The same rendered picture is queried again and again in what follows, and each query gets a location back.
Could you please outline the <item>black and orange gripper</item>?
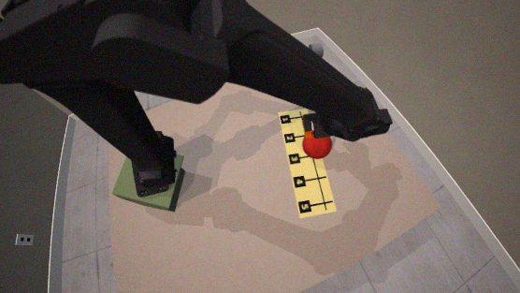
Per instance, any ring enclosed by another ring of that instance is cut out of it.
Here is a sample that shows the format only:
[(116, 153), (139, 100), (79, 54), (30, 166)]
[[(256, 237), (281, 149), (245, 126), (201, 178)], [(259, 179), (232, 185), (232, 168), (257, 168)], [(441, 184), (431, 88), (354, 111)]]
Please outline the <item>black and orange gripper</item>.
[(331, 127), (329, 128), (329, 127), (321, 126), (321, 124), (320, 124), (320, 114), (318, 112), (311, 113), (311, 114), (303, 114), (302, 118), (303, 118), (302, 125), (304, 125), (305, 139), (311, 139), (312, 138), (312, 135), (311, 135), (311, 131), (312, 131), (311, 121), (313, 122), (313, 128), (314, 128), (313, 136), (316, 139), (335, 136), (335, 134), (333, 134), (333, 129), (332, 129), (332, 124), (333, 124), (335, 119), (332, 120)]

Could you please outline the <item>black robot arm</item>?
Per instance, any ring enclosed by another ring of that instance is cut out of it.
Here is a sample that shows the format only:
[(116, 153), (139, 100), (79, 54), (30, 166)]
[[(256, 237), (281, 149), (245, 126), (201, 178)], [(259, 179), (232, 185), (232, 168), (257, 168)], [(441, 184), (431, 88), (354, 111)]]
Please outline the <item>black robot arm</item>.
[(318, 112), (321, 126), (335, 119), (351, 142), (393, 123), (367, 87), (246, 0), (8, 0), (1, 14), (0, 84), (73, 112), (133, 161), (141, 198), (175, 182), (177, 156), (134, 91), (198, 105), (234, 83)]

